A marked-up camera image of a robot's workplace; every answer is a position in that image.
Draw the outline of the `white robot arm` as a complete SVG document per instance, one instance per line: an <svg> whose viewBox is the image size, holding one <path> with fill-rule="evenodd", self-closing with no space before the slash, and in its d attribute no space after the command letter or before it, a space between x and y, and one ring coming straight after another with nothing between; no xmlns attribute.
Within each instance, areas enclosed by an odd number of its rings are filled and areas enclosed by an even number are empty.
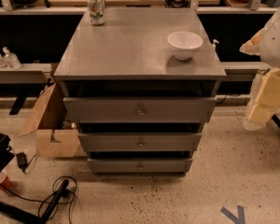
<svg viewBox="0 0 280 224"><path fill-rule="evenodd" d="M280 8L240 51L260 56L271 67L258 70L250 89L243 125L255 131L263 128L280 107Z"/></svg>

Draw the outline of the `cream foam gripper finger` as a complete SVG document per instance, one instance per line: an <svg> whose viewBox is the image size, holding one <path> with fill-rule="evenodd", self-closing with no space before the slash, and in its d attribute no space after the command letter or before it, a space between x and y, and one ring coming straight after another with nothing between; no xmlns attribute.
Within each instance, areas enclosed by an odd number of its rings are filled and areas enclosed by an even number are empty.
<svg viewBox="0 0 280 224"><path fill-rule="evenodd" d="M255 131L265 127L280 108L280 68L258 71L249 95L243 126Z"/></svg>

